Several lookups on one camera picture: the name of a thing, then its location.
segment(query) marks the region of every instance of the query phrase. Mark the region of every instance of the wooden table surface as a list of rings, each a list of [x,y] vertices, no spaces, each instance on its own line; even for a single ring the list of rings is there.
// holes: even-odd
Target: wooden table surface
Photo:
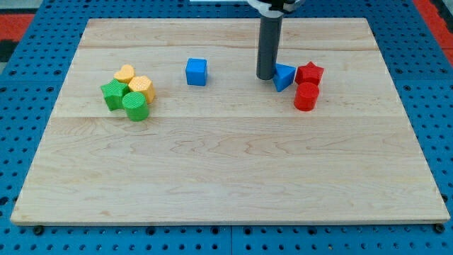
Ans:
[[[17,225],[349,225],[449,219],[361,18],[286,18],[277,61],[325,67],[309,113],[255,76],[259,20],[90,20],[11,219]],[[189,57],[208,61],[188,86]],[[109,112],[123,65],[150,116]]]

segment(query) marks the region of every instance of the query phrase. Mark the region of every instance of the blue block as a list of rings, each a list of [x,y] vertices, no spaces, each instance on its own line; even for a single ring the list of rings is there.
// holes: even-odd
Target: blue block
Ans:
[[[185,67],[188,85],[205,86],[207,78],[207,61],[189,58]]]
[[[274,84],[277,92],[286,89],[294,81],[296,67],[290,67],[284,64],[275,64]]]

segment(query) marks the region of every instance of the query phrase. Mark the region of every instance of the toy block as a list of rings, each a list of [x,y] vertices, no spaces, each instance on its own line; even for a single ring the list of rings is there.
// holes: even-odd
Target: toy block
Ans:
[[[130,92],[127,84],[121,83],[116,79],[102,85],[101,91],[104,95],[105,103],[107,103],[108,110],[110,111],[122,109],[122,98]]]
[[[149,108],[147,100],[142,93],[128,93],[124,98],[122,98],[122,105],[126,110],[127,117],[131,121],[142,121],[148,118]]]
[[[119,82],[128,84],[130,83],[130,80],[134,78],[134,76],[134,67],[130,64],[125,64],[121,67],[120,71],[116,72],[115,75],[113,75],[113,78],[117,79]]]
[[[189,58],[185,67],[188,85],[205,86],[207,79],[207,61]]]
[[[133,92],[142,93],[147,100],[147,103],[151,103],[156,95],[153,81],[150,80],[147,76],[136,76],[132,78],[129,83],[129,89]]]
[[[296,67],[290,67],[284,64],[275,64],[275,75],[273,78],[277,92],[286,89],[294,81]]]
[[[296,90],[294,106],[301,111],[311,111],[316,105],[319,88],[311,82],[302,82]]]
[[[324,68],[318,67],[313,62],[310,62],[307,65],[297,67],[295,81],[297,84],[301,84],[302,82],[311,82],[318,86],[323,73]]]

